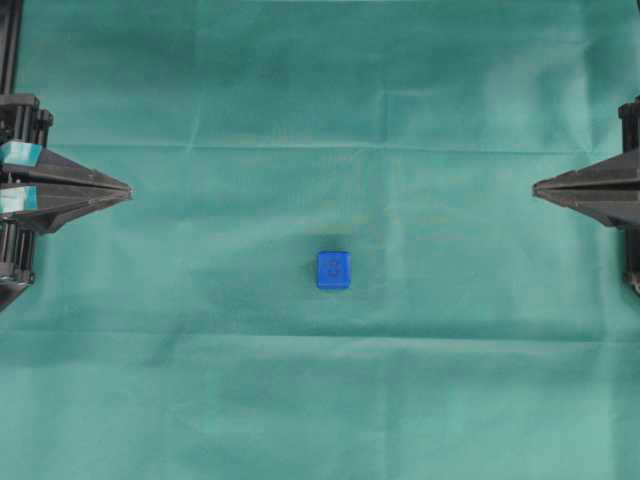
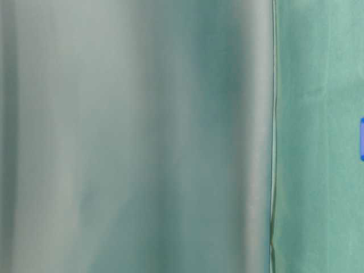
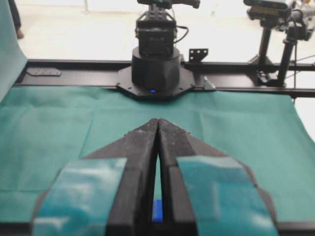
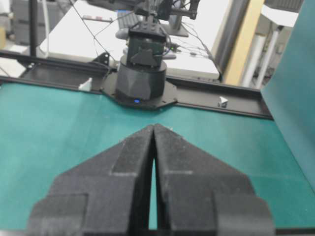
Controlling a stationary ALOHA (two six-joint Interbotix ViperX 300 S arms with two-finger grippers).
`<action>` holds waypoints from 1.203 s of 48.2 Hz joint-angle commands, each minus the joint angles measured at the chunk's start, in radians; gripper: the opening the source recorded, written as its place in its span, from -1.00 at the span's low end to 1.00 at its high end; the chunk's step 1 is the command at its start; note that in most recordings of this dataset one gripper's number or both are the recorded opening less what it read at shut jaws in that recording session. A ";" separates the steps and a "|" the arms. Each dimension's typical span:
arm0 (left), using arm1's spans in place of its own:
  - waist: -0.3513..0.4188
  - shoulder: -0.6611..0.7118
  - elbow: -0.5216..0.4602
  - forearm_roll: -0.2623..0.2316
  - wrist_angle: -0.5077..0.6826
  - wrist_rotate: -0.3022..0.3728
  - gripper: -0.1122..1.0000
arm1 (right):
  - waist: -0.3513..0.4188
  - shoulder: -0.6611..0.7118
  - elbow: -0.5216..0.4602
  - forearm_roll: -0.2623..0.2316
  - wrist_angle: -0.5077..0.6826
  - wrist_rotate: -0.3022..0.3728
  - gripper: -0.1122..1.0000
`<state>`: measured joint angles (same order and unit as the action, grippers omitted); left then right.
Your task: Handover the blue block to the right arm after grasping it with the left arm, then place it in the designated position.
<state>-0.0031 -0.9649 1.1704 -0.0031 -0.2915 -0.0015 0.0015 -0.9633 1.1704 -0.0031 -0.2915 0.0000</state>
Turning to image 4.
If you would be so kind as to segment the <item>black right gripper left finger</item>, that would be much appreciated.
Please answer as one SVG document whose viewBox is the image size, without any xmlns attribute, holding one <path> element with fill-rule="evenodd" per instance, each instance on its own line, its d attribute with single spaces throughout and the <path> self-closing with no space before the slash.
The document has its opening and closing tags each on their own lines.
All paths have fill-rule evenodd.
<svg viewBox="0 0 315 236">
<path fill-rule="evenodd" d="M 128 236 L 149 225 L 154 127 L 55 177 L 32 208 L 29 236 Z"/>
</svg>

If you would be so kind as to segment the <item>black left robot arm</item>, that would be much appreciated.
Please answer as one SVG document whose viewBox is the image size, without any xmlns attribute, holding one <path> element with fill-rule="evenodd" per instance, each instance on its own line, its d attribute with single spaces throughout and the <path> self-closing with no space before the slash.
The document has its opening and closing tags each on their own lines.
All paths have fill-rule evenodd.
<svg viewBox="0 0 315 236">
<path fill-rule="evenodd" d="M 163 61 L 168 40 L 159 20 L 168 20 L 170 0 L 141 0 L 134 11 L 143 19 L 127 31 L 127 53 L 121 57 L 117 72 L 103 79 L 100 91 L 117 103 L 155 110 L 177 103 L 177 87 L 166 80 Z"/>
</svg>

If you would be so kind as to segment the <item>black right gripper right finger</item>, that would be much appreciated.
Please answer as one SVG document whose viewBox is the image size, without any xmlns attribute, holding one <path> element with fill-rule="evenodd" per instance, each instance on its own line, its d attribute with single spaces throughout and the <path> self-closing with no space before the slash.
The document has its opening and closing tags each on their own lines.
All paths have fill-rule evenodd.
<svg viewBox="0 0 315 236">
<path fill-rule="evenodd" d="M 250 178 L 174 131 L 154 126 L 157 225 L 173 236 L 273 236 Z"/>
</svg>

